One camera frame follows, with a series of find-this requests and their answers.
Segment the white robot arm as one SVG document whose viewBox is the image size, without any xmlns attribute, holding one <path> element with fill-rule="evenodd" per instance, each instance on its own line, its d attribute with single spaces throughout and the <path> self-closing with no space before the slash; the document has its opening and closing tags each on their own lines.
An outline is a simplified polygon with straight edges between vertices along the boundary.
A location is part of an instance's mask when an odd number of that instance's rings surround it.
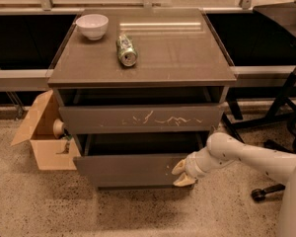
<svg viewBox="0 0 296 237">
<path fill-rule="evenodd" d="M 188 154 L 174 167 L 172 174 L 179 175 L 174 185 L 192 185 L 232 161 L 239 161 L 285 186 L 276 236 L 296 237 L 296 154 L 252 146 L 229 134 L 215 132 L 204 148 Z"/>
</svg>

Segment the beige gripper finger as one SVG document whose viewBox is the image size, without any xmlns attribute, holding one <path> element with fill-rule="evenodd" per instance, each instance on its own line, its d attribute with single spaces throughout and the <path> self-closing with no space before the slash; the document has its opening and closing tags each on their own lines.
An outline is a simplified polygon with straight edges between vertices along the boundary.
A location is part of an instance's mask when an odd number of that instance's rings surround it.
<svg viewBox="0 0 296 237">
<path fill-rule="evenodd" d="M 185 159 L 181 160 L 172 170 L 173 175 L 180 175 L 185 172 Z"/>
<path fill-rule="evenodd" d="M 181 174 L 175 181 L 174 185 L 176 187 L 186 187 L 189 185 L 193 185 L 195 183 L 195 178 L 190 177 L 187 174 Z"/>
</svg>

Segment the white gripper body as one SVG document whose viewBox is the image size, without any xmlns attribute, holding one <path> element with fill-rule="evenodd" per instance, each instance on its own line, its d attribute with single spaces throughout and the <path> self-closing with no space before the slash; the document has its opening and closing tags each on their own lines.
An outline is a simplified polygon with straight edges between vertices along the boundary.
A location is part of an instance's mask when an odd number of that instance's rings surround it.
<svg viewBox="0 0 296 237">
<path fill-rule="evenodd" d="M 196 179 L 204 177 L 210 170 L 210 155 L 207 150 L 200 150 L 189 154 L 185 158 L 186 173 Z"/>
</svg>

